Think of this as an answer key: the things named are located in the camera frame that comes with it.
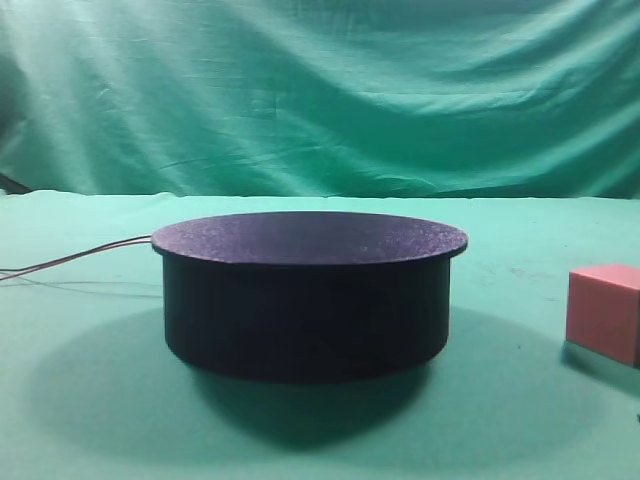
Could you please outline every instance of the cable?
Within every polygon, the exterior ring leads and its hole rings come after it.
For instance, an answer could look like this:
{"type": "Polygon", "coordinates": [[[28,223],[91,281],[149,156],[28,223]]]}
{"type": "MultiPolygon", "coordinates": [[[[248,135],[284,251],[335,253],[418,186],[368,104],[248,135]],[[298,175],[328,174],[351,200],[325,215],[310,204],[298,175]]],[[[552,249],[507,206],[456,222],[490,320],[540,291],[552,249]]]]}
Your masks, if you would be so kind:
{"type": "Polygon", "coordinates": [[[108,250],[113,250],[114,248],[120,247],[128,247],[131,245],[142,245],[145,243],[149,243],[151,237],[149,235],[144,235],[140,237],[127,238],[125,240],[119,240],[117,242],[105,243],[104,245],[100,245],[98,247],[91,248],[89,250],[84,250],[82,252],[74,253],[72,255],[67,255],[66,257],[57,258],[55,260],[50,260],[44,263],[38,263],[36,265],[31,265],[29,267],[23,268],[0,268],[0,271],[3,272],[16,272],[11,275],[7,275],[5,277],[0,278],[0,282],[5,280],[10,280],[12,278],[21,277],[22,275],[27,275],[30,273],[34,273],[40,270],[44,270],[46,268],[55,267],[58,265],[62,265],[63,263],[70,262],[72,260],[76,260],[78,258],[86,257],[87,255],[92,255],[94,253],[102,253],[108,250]]]}

